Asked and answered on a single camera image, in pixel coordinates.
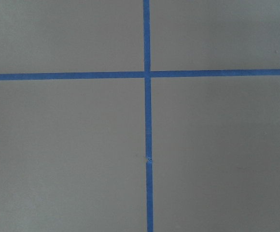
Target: blue tape strip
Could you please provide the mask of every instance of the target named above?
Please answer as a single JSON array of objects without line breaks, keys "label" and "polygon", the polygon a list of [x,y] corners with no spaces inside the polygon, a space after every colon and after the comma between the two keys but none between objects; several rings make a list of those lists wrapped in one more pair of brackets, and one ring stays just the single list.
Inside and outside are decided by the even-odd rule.
[{"label": "blue tape strip", "polygon": [[57,80],[100,78],[143,78],[144,72],[65,72],[65,73],[21,73],[0,74],[0,81],[7,80]]},{"label": "blue tape strip", "polygon": [[280,69],[152,71],[151,72],[151,77],[268,76],[268,75],[280,75]]},{"label": "blue tape strip", "polygon": [[146,208],[148,232],[153,232],[153,164],[149,160],[146,163]]},{"label": "blue tape strip", "polygon": [[153,232],[152,105],[151,105],[151,36],[150,1],[143,0],[144,94],[147,230]]}]

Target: gray surface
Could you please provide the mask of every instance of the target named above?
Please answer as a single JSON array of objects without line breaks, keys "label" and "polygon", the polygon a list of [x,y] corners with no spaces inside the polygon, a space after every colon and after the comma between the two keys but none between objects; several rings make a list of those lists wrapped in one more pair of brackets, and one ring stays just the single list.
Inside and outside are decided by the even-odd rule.
[{"label": "gray surface", "polygon": [[280,69],[280,0],[151,0],[152,70]]},{"label": "gray surface", "polygon": [[280,231],[280,76],[152,87],[155,232]]},{"label": "gray surface", "polygon": [[143,88],[0,81],[0,232],[146,230]]},{"label": "gray surface", "polygon": [[0,73],[143,70],[142,0],[0,0]]}]

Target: vertical tape strip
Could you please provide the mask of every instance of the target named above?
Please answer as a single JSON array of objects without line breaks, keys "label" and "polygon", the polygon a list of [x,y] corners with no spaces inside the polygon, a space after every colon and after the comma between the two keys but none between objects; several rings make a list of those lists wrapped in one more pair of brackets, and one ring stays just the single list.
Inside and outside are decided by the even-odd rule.
[{"label": "vertical tape strip", "polygon": [[152,164],[152,106],[151,106],[151,42],[150,1],[143,0],[144,32],[144,94],[145,94],[145,154],[147,229],[153,232],[153,164]]}]

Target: gray wall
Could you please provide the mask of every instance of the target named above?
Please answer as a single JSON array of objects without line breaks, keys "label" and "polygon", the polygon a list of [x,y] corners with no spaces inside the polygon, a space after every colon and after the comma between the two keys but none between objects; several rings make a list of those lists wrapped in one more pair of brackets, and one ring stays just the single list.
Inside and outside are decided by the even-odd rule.
[{"label": "gray wall", "polygon": [[[0,0],[0,73],[143,71],[142,0]],[[151,0],[152,70],[280,68],[280,1]],[[152,80],[156,232],[280,231],[280,76]],[[0,81],[0,232],[146,231],[142,79]]]}]

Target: blue painter's tape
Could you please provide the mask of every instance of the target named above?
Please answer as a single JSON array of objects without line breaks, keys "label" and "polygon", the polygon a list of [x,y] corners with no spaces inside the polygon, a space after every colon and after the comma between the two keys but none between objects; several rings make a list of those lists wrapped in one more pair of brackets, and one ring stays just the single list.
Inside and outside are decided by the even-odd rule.
[{"label": "blue painter's tape", "polygon": [[150,1],[143,0],[143,33],[144,33],[144,71],[151,70],[151,33],[150,33]]},{"label": "blue painter's tape", "polygon": [[268,76],[268,75],[280,75],[280,69],[152,71],[151,72],[151,77]]},{"label": "blue painter's tape", "polygon": [[146,163],[146,207],[147,229],[153,232],[153,164],[151,160]]},{"label": "blue painter's tape", "polygon": [[143,78],[144,72],[65,72],[65,73],[21,73],[0,74],[0,81],[7,80],[57,80],[100,78]]},{"label": "blue painter's tape", "polygon": [[145,156],[147,230],[153,232],[153,169],[152,169],[152,103],[151,103],[151,36],[150,1],[143,0]]}]

